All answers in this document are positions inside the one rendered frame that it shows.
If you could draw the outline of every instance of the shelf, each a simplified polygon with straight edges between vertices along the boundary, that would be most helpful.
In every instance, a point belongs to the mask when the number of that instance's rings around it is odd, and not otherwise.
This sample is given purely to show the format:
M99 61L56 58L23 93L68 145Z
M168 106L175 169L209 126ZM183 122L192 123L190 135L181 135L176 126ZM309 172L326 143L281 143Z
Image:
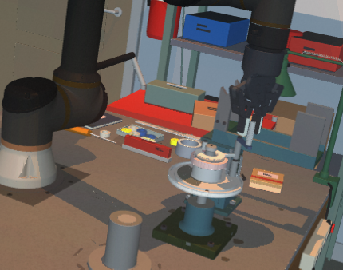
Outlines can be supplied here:
M172 38L170 44L172 46L181 47L184 49L199 51L200 53L220 56L221 58L242 61L247 42L241 42L232 46L222 47L179 37ZM338 71L331 72L323 69L315 69L309 66L290 63L288 72L320 81L328 81L338 85L343 85L343 66Z

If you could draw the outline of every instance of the green funnel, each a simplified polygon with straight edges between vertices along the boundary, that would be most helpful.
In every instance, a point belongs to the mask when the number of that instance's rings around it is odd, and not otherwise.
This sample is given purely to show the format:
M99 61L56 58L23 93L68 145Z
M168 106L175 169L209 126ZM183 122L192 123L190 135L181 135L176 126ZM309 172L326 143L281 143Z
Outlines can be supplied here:
M290 76L287 73L287 66L289 64L289 60L287 60L289 54L285 54L284 62L282 63L282 70L278 77L276 77L276 83L279 85L284 86L284 90L282 91L282 97L295 97L296 92L293 87L293 83L290 80Z

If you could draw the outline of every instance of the small parts tray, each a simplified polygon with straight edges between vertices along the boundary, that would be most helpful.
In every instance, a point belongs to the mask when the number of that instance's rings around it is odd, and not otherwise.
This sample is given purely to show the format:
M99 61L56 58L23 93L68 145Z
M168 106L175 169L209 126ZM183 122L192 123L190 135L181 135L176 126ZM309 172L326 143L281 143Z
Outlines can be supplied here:
M138 125L126 125L123 128L120 128L120 129L116 130L116 134L125 137L128 133L121 131L122 129L131 129L132 131L136 132L137 129L145 129L145 128L144 127L140 127ZM162 141L164 139L164 135L163 134L151 131L150 129L145 129L145 130L147 130L147 134L151 134L151 135L156 136L156 138L155 138L156 142L160 142L160 141ZM139 134L133 134L133 136L141 137Z

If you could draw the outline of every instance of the workbench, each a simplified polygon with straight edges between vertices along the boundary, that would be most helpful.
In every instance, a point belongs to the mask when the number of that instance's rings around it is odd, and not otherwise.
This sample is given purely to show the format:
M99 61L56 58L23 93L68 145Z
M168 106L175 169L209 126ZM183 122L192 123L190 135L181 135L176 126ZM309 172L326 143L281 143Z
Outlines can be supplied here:
M123 121L93 133L108 130L116 144L58 131L53 184L31 190L0 185L0 270L87 270L89 255L106 243L110 214L118 210L142 216L140 251L154 270L298 269L313 228L325 217L329 195L328 187L313 183L313 170L244 151L242 203L229 217L215 215L238 225L238 231L210 260L152 238L154 227L185 205L187 194L169 182L168 170L187 160L176 156L175 146L170 163L122 149L124 138L116 130L136 119L111 114ZM170 146L176 136L163 134L161 143ZM250 188L253 168L284 174L282 193Z

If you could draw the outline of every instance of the brown door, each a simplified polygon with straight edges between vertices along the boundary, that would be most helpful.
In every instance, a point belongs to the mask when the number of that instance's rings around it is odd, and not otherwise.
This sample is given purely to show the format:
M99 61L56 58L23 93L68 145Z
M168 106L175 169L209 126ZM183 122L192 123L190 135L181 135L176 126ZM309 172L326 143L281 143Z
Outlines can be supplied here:
M122 9L122 15L104 13L98 61L125 54L132 3L106 0L105 9ZM0 1L0 111L7 84L22 77L52 79L61 64L68 0ZM108 103L120 98L124 63L100 71Z

